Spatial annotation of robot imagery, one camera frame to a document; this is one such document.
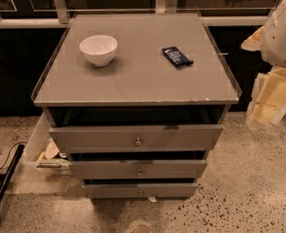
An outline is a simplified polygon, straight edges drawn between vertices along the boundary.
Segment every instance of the gray drawer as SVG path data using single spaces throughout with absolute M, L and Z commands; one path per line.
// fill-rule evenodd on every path
M 199 178 L 206 160 L 81 161 L 72 162 L 77 179 Z
M 49 130 L 63 152 L 212 150 L 223 125 L 85 126 Z
M 89 198 L 190 197 L 195 183 L 83 184 Z

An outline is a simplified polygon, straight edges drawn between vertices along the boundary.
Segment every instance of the table top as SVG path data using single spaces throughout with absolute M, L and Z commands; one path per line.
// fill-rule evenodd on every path
M 106 34 L 118 42 L 106 67 L 95 67 L 80 42 Z M 194 60 L 176 69 L 162 48 Z M 197 14 L 78 15 L 34 99 L 41 107 L 235 104 L 238 91 Z

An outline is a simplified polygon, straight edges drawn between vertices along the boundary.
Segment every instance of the black metal bar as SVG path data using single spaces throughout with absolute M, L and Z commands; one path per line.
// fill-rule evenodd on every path
M 7 173 L 6 173 L 3 181 L 0 184 L 0 202 L 4 196 L 7 185 L 10 182 L 10 179 L 11 179 L 11 177 L 15 171 L 17 163 L 23 154 L 23 150 L 24 150 L 24 145 L 18 145 L 15 156 L 14 156 L 13 160 L 11 161 L 10 166 L 8 167 Z

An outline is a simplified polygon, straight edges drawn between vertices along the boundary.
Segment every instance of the white bowl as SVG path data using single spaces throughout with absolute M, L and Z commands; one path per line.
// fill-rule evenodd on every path
M 117 41 L 108 35 L 95 35 L 84 39 L 79 48 L 89 62 L 96 66 L 106 66 L 115 57 Z

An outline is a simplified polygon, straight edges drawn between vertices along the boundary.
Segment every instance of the concrete floor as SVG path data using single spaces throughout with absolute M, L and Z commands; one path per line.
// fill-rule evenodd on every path
M 0 150 L 27 141 L 37 120 L 0 118 Z M 92 203 L 72 177 L 19 164 L 0 206 L 0 232 L 286 232 L 286 117 L 253 132 L 245 113 L 229 113 L 207 161 L 194 196 L 157 203 Z

